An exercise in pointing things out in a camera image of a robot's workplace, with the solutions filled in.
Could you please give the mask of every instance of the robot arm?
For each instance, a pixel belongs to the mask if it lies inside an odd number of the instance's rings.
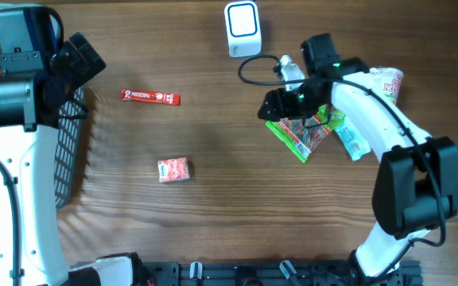
[[[59,23],[58,38],[51,18]],[[82,34],[70,41],[63,34],[51,8],[0,10],[0,165],[11,178],[0,172],[0,285],[69,280],[54,199],[55,185],[64,182],[54,180],[54,159],[66,156],[56,148],[59,119],[80,117],[69,118],[59,109],[75,102],[73,91],[105,63]]]
[[[241,69],[252,59],[242,64],[239,75],[247,83],[285,85],[266,94],[258,112],[261,119],[302,118],[305,124],[305,119],[326,103],[344,112],[368,140],[380,162],[372,196],[377,222],[350,256],[352,270],[347,284],[373,284],[398,268],[414,242],[443,244],[444,219],[453,217],[458,207],[456,146],[447,137],[432,139],[412,123],[382,94],[372,75],[375,71],[360,59],[340,59],[329,34],[314,36],[301,47],[310,80],[304,79],[289,56],[282,57],[274,69],[281,82],[245,79]],[[415,170],[425,172],[426,177],[415,180]],[[439,226],[440,242],[421,239]]]

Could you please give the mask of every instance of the snack bag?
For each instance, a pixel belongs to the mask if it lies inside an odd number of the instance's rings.
[[[326,122],[328,120],[328,112],[326,111],[328,109],[327,105],[324,104],[323,106],[319,107],[319,110],[317,112],[317,117],[321,122]],[[330,131],[335,130],[338,126],[344,122],[344,113],[340,110],[336,110],[335,108],[332,107],[332,112],[331,112],[331,119],[328,124],[326,124],[326,128],[328,128]]]
[[[352,160],[359,160],[363,155],[371,151],[369,142],[363,138],[362,134],[356,129],[349,117],[343,120],[342,125],[335,128],[343,146]]]
[[[305,121],[306,126],[319,124],[320,119],[314,115]],[[289,147],[301,160],[306,162],[312,151],[325,139],[331,130],[325,126],[307,129],[301,119],[289,120],[283,118],[279,122],[266,122],[266,126]]]

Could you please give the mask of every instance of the white charger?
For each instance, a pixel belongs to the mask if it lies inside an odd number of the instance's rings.
[[[261,52],[258,6],[253,1],[232,2],[224,10],[229,56],[253,56]]]

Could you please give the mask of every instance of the red snack package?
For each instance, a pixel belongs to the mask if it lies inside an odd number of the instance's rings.
[[[158,161],[160,183],[190,179],[187,158],[177,158]]]
[[[123,88],[121,91],[121,100],[180,105],[179,94],[168,94],[156,91],[131,91],[126,88]]]

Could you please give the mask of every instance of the mesh basket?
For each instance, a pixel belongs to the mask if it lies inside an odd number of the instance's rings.
[[[85,102],[83,88],[75,93],[76,99]],[[81,109],[71,102],[65,103],[60,108],[60,115],[77,115]],[[76,153],[79,144],[82,121],[61,119],[59,122],[60,132],[56,147],[56,160],[54,161],[54,188],[56,195],[56,208],[68,203],[72,189],[74,167],[76,166]]]

